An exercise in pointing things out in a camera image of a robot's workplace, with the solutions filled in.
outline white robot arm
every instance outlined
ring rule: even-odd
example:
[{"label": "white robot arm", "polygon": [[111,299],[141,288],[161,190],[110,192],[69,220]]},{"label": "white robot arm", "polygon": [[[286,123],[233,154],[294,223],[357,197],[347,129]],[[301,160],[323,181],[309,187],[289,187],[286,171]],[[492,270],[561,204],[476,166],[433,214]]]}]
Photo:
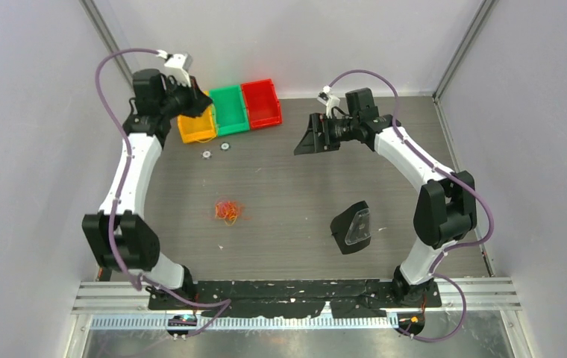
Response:
[{"label": "white robot arm", "polygon": [[[110,191],[96,214],[85,215],[82,229],[97,263],[103,268],[119,271],[108,242],[108,218],[117,187],[129,164],[113,228],[119,255],[131,274],[145,273],[149,280],[172,290],[181,289],[191,297],[195,288],[189,270],[160,252],[158,237],[143,220],[143,210],[151,173],[163,150],[171,121],[179,115],[200,116],[213,102],[187,73],[192,62],[188,54],[159,51],[158,57],[164,59],[169,75],[157,69],[134,73],[135,96],[130,100],[131,112],[123,124],[128,142],[123,141]],[[127,144],[131,146],[131,157]]]},{"label": "white robot arm", "polygon": [[[335,151],[343,141],[356,139],[391,162],[419,191],[419,200],[413,219],[416,241],[409,256],[394,272],[392,291],[397,301],[409,297],[419,299],[422,290],[432,281],[431,272],[436,258],[446,248],[457,244],[477,225],[476,204],[470,194],[432,170],[438,168],[464,181],[474,188],[474,179],[468,172],[454,171],[437,162],[417,145],[400,123],[394,128],[392,116],[380,116],[372,91],[359,89],[348,92],[349,114],[337,105],[339,99],[325,87],[318,100],[325,104],[323,113],[310,114],[307,132],[295,154],[312,154]],[[343,117],[338,119],[333,110]],[[338,215],[331,225],[332,234],[343,254],[351,254],[369,245],[369,208],[364,201],[356,203]]]}]

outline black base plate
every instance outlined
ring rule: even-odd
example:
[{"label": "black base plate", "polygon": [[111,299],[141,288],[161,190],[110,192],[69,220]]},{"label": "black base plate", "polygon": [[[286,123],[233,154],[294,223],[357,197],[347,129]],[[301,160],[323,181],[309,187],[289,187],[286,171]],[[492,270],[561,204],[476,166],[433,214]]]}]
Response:
[{"label": "black base plate", "polygon": [[[422,300],[409,305],[397,304],[389,291],[390,281],[381,280],[253,280],[199,281],[197,302],[210,304],[231,299],[222,317],[305,318],[318,316],[325,302],[330,303],[334,318],[383,317],[383,308],[419,308]],[[426,293],[427,307],[441,307],[437,284]],[[166,295],[149,299],[150,310],[190,309]],[[205,311],[211,317],[216,310]]]}]

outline yellow bin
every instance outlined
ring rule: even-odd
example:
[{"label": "yellow bin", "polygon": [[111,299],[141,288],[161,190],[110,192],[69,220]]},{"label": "yellow bin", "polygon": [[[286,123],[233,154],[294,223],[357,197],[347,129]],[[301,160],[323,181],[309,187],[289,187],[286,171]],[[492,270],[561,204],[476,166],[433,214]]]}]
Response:
[{"label": "yellow bin", "polygon": [[218,134],[216,131],[216,110],[210,105],[202,116],[190,118],[185,116],[178,117],[178,130],[181,132],[181,138],[184,143],[204,142],[215,138]]}]

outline orange wire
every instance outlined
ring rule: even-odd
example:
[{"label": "orange wire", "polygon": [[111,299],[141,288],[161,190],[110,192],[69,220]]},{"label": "orange wire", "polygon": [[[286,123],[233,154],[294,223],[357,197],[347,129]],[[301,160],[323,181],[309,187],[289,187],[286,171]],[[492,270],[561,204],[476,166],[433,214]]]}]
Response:
[{"label": "orange wire", "polygon": [[235,221],[242,216],[244,206],[237,201],[216,201],[216,219],[222,219],[228,226],[233,226]]}]

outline gray table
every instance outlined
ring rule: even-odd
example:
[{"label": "gray table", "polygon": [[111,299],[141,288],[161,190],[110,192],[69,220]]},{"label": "gray table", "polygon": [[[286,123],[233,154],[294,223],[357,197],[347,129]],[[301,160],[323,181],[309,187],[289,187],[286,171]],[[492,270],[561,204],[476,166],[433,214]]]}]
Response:
[{"label": "gray table", "polygon": [[[378,104],[381,114],[390,113],[391,98]],[[281,109],[281,126],[209,143],[185,145],[172,130],[145,203],[145,220],[162,251],[196,280],[391,277],[415,239],[417,192],[358,142],[343,143],[338,152],[293,156],[308,114],[322,106],[313,99],[283,100]],[[451,165],[430,98],[403,98],[399,119],[418,144]],[[231,149],[221,151],[222,142]],[[212,151],[211,159],[201,158],[204,150]],[[247,219],[232,227],[213,219],[222,196],[242,202]],[[372,243],[343,256],[329,225],[361,200],[372,210]],[[453,252],[439,271],[486,274],[477,248]]]}]

